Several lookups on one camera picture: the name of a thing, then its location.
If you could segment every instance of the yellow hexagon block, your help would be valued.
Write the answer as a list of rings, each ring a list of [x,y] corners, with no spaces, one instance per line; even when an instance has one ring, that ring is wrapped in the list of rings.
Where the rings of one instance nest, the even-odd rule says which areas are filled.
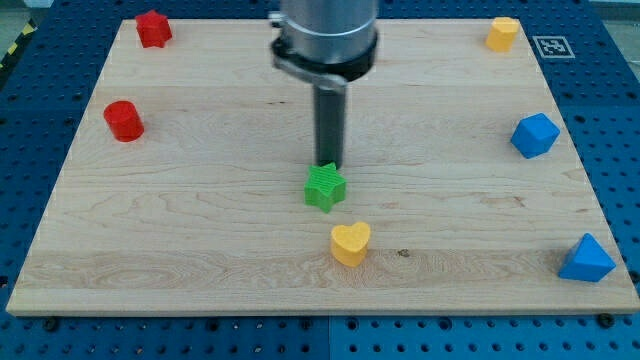
[[[485,44],[496,52],[508,52],[520,30],[520,23],[510,17],[497,17],[491,23],[491,30]]]
[[[365,222],[338,225],[331,230],[331,254],[340,263],[356,267],[367,256],[371,228]]]

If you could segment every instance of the black and yellow tape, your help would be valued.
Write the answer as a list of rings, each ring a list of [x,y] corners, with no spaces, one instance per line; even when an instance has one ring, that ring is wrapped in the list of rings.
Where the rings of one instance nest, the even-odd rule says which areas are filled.
[[[0,61],[0,90],[2,90],[7,80],[9,80],[9,76],[13,72],[18,60],[22,57],[27,45],[31,42],[36,30],[38,30],[36,23],[33,20],[29,20],[20,32],[20,35],[18,35],[16,41],[7,49],[7,53],[2,58],[2,61]]]

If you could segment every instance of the yellow heart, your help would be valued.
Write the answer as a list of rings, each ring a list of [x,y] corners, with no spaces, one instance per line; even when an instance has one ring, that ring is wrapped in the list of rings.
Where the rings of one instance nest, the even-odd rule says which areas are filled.
[[[370,237],[371,228],[362,221],[352,226],[335,226],[331,230],[331,254],[342,264],[356,267],[367,255]]]

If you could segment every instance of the toy block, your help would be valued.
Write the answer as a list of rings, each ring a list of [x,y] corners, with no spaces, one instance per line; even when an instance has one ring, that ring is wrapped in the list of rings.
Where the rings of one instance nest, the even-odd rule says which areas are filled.
[[[331,230],[331,254],[341,264],[356,267],[367,256],[370,237],[371,228],[362,221],[335,226]]]
[[[511,143],[527,159],[549,151],[560,135],[560,129],[547,115],[540,113],[520,120]]]
[[[508,52],[520,30],[520,23],[509,17],[497,17],[491,23],[491,30],[485,44],[495,52]]]
[[[129,142],[139,138],[144,126],[135,105],[129,101],[116,101],[104,109],[104,119],[118,141]]]
[[[598,282],[615,267],[616,263],[609,254],[593,235],[587,233],[569,250],[558,276],[563,279]]]
[[[136,16],[138,35],[142,47],[164,47],[165,42],[173,37],[169,20],[165,15],[151,10],[146,14]]]
[[[345,199],[346,193],[347,181],[338,173],[336,164],[309,167],[309,179],[304,185],[305,204],[328,213],[334,204]]]

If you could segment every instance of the blue cube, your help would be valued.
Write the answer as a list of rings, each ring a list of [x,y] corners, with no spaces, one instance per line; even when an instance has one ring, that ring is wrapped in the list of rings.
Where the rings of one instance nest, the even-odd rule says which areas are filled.
[[[616,263],[593,235],[586,233],[564,259],[558,276],[563,279],[598,282],[611,270]]]
[[[547,115],[540,113],[520,120],[511,143],[527,159],[544,154],[560,135],[560,129]]]

